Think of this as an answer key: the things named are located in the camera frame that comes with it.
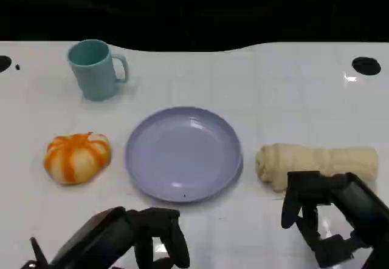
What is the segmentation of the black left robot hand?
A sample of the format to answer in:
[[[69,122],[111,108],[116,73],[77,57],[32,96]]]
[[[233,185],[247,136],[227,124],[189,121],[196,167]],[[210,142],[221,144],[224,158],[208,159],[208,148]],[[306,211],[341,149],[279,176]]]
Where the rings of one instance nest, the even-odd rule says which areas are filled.
[[[188,268],[190,256],[175,209],[127,210],[91,217],[58,251],[52,268],[111,268],[134,249],[139,268]]]

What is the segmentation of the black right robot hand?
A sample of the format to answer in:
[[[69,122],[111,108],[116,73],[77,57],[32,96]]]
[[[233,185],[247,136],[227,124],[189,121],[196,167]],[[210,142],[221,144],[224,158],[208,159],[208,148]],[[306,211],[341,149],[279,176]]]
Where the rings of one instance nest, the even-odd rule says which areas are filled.
[[[319,205],[335,205],[352,226],[348,239],[318,233]],[[281,212],[284,229],[297,225],[314,252],[320,268],[353,258],[360,248],[371,248],[364,268],[388,268],[388,207],[355,174],[324,176],[319,171],[287,174],[287,190]]]

